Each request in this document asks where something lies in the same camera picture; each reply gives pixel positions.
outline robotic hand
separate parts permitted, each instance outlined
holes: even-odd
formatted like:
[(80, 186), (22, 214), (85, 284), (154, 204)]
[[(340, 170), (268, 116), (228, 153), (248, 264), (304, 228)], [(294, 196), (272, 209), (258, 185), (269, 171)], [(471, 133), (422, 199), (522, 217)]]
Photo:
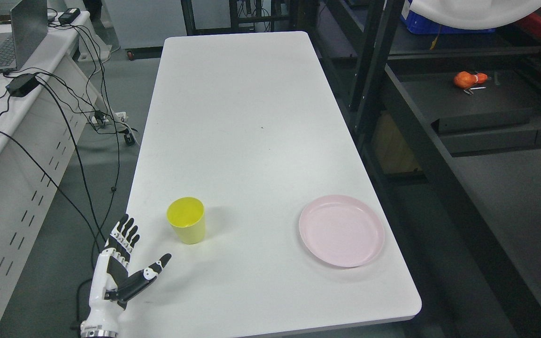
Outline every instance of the robotic hand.
[(137, 225), (133, 218), (124, 215), (97, 257), (93, 272), (89, 306), (91, 312), (81, 323), (81, 337), (118, 337), (118, 316), (125, 310), (129, 300), (152, 284), (168, 263), (171, 254), (163, 255), (149, 267), (129, 276), (129, 260), (139, 240)]

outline blue crate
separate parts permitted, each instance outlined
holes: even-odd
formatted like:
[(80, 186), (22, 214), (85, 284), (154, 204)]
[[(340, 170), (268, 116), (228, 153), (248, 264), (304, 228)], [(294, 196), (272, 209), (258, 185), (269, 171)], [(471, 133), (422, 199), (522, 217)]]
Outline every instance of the blue crate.
[(412, 3), (412, 0), (404, 1), (404, 8), (402, 8), (400, 19), (406, 24), (406, 28), (414, 34), (438, 34), (438, 32), (440, 32), (440, 34), (473, 34), (496, 32), (496, 28), (488, 28), (487, 30), (462, 30), (460, 28), (453, 28), (445, 25), (441, 25), (442, 30), (440, 31), (439, 23), (430, 21), (423, 15), (418, 15), (414, 11), (411, 11), (410, 3)]

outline robot wrist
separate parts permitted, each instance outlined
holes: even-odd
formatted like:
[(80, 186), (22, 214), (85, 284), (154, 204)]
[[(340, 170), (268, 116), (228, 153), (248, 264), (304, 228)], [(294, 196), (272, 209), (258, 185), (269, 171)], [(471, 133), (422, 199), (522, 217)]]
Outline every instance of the robot wrist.
[(91, 327), (81, 332), (81, 338), (118, 338), (118, 332), (103, 330), (101, 327)]

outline laptop screen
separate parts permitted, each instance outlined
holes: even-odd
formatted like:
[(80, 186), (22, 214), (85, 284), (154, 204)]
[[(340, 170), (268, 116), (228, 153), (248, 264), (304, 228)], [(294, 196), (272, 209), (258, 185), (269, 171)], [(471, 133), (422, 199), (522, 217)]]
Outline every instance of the laptop screen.
[(47, 0), (21, 0), (9, 13), (18, 70), (47, 36)]

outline laptop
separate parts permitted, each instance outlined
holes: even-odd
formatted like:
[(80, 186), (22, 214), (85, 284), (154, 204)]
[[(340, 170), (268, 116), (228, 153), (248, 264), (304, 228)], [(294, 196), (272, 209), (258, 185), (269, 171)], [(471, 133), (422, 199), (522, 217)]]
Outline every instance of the laptop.
[(0, 33), (0, 72), (21, 69), (47, 36), (47, 0), (21, 0), (9, 17), (11, 33)]

